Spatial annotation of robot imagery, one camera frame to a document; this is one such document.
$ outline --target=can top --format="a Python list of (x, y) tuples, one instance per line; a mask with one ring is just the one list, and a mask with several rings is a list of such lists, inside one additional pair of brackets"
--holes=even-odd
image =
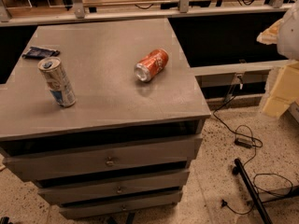
[(47, 57), (38, 63), (38, 69), (42, 71), (49, 71), (57, 68), (61, 63), (58, 57)]

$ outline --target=can lid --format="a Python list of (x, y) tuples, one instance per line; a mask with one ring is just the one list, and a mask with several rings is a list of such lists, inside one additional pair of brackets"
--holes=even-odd
[(60, 63), (61, 60), (58, 57), (47, 57), (41, 60), (37, 66), (40, 70), (46, 71), (55, 69)]
[(151, 79), (150, 70), (141, 63), (135, 66), (135, 75), (144, 82), (148, 82)]

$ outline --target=black stand leg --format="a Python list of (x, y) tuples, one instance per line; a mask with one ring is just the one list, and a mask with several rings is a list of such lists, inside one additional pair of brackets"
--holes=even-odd
[(263, 223), (264, 224), (272, 224), (272, 221), (270, 219), (270, 216), (268, 216), (266, 210), (264, 209), (263, 207), (263, 203), (259, 197), (259, 194), (255, 191), (244, 167), (243, 167), (243, 164), (242, 162), (240, 161), (240, 159), (235, 159), (235, 168), (234, 168), (234, 174), (237, 175), (237, 174), (241, 174), (242, 176), (242, 179), (249, 191), (249, 194), (256, 206), (256, 208), (258, 209), (260, 215), (261, 215), (261, 218), (263, 220)]

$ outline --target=black pouch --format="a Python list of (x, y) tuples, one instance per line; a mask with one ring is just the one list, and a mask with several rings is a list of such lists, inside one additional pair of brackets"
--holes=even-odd
[(58, 56), (60, 51), (57, 49), (43, 49), (39, 47), (30, 47), (26, 53), (23, 53), (23, 58), (44, 59), (50, 56)]

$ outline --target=speckled floor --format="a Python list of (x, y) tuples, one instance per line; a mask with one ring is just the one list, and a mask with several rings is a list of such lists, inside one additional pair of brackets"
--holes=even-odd
[[(246, 165), (251, 179), (259, 173), (276, 173), (298, 185), (299, 124), (288, 112), (280, 120), (264, 119), (257, 106), (225, 109), (218, 114), (232, 129), (246, 124), (255, 137), (263, 140), (263, 147), (257, 149), (257, 156)], [(239, 131), (249, 133), (246, 128)], [(235, 158), (245, 162), (252, 157), (254, 148), (237, 147), (234, 144), (235, 136), (213, 117), (206, 121), (203, 137), (181, 202), (176, 206), (139, 210), (135, 214), (134, 224), (263, 223), (255, 208), (244, 216), (234, 214), (227, 207), (221, 208), (221, 200), (224, 199), (235, 211), (246, 212), (250, 209), (250, 196), (241, 177), (232, 175), (232, 167)], [(273, 176), (260, 176), (257, 181), (263, 189), (290, 186)], [(33, 184), (22, 183), (8, 169), (0, 172), (0, 217), (8, 216), (14, 224), (95, 224), (107, 223), (110, 217), (66, 220), (58, 213), (56, 206), (49, 206), (36, 193)], [(265, 207), (273, 223), (298, 223), (299, 197), (266, 203)], [(111, 216), (122, 224), (127, 214)]]

